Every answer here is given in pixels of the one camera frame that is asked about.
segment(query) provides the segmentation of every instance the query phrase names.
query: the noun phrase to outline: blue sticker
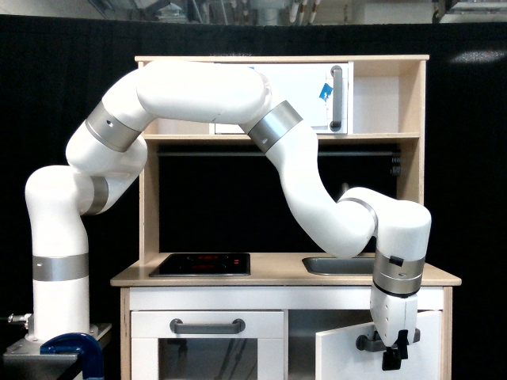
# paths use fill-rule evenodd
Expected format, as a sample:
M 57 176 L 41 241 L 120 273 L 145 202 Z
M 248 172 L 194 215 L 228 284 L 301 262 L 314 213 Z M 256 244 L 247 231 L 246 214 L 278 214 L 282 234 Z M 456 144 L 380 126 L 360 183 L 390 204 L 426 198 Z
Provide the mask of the blue sticker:
M 331 87 L 327 83 L 324 83 L 324 87 L 322 87 L 322 91 L 320 92 L 320 95 L 318 97 L 320 97 L 324 101 L 327 101 L 331 93 L 333 93 L 333 87 Z

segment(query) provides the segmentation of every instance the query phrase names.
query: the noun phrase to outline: oven door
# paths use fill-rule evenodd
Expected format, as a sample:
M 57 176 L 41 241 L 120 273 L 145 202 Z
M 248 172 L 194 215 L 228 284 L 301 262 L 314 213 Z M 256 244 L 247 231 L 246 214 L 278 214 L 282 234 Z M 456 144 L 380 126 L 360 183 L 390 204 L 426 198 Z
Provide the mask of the oven door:
M 133 311 L 132 380 L 286 378 L 283 311 Z

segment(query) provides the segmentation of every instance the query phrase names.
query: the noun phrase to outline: silver joint ring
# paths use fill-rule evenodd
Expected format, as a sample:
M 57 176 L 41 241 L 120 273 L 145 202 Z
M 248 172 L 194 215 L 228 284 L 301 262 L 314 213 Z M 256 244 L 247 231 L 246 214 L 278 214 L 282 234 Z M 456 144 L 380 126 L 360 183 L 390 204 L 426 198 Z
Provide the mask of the silver joint ring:
M 425 258 L 406 261 L 399 257 L 375 255 L 373 282 L 383 291 L 394 295 L 414 294 L 421 288 Z
M 282 101 L 253 126 L 248 136 L 262 150 L 262 153 L 266 153 L 301 120 L 303 118 L 289 102 Z
M 90 179 L 93 183 L 93 201 L 83 215 L 96 215 L 101 212 L 109 197 L 108 181 L 104 177 L 90 176 Z
M 88 253 L 74 256 L 32 256 L 35 281 L 68 281 L 88 276 Z
M 351 202 L 356 202 L 358 204 L 360 204 L 361 206 L 363 206 L 364 208 L 366 208 L 370 214 L 372 215 L 372 218 L 373 218 L 373 222 L 375 223 L 375 229 L 373 230 L 373 234 L 376 236 L 377 235 L 377 231 L 379 229 L 379 218 L 377 217 L 377 213 L 375 212 L 375 210 L 373 210 L 373 207 L 369 205 L 369 203 L 366 203 L 364 202 L 362 199 L 359 199 L 359 198 L 342 198 L 340 200 L 337 201 L 337 203 L 340 203 L 340 202 L 345 202 L 346 200 L 349 200 Z
M 92 136 L 109 149 L 125 152 L 141 132 L 127 127 L 111 115 L 100 102 L 85 122 Z

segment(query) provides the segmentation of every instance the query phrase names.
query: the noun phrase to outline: wooden countertop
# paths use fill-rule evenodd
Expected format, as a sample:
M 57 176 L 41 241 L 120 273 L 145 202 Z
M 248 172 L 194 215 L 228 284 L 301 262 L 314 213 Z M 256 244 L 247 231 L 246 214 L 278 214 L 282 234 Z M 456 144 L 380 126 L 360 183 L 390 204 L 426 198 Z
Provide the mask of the wooden countertop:
M 170 253 L 160 253 L 146 265 L 134 263 L 111 279 L 114 287 L 237 287 L 237 286 L 369 286 L 370 275 L 314 275 L 303 265 L 305 257 L 331 257 L 326 253 L 251 253 L 248 276 L 150 277 Z M 363 253 L 360 257 L 373 257 Z M 423 287 L 454 287 L 461 279 L 425 264 Z

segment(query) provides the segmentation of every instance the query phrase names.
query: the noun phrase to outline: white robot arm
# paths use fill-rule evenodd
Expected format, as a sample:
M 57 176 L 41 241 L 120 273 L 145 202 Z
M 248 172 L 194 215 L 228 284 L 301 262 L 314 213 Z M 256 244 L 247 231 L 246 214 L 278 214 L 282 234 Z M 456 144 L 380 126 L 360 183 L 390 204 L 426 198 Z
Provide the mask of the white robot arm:
M 297 222 L 328 253 L 353 257 L 376 236 L 375 324 L 388 347 L 400 330 L 412 341 L 415 315 L 405 309 L 417 312 L 411 297 L 421 283 L 427 210 L 362 188 L 335 203 L 318 174 L 316 134 L 267 78 L 242 66 L 172 60 L 120 79 L 72 136 L 70 166 L 42 168 L 27 183 L 37 339 L 88 330 L 87 269 L 72 269 L 87 261 L 79 215 L 109 209 L 137 178 L 147 159 L 139 135 L 157 117 L 239 124 L 276 166 Z

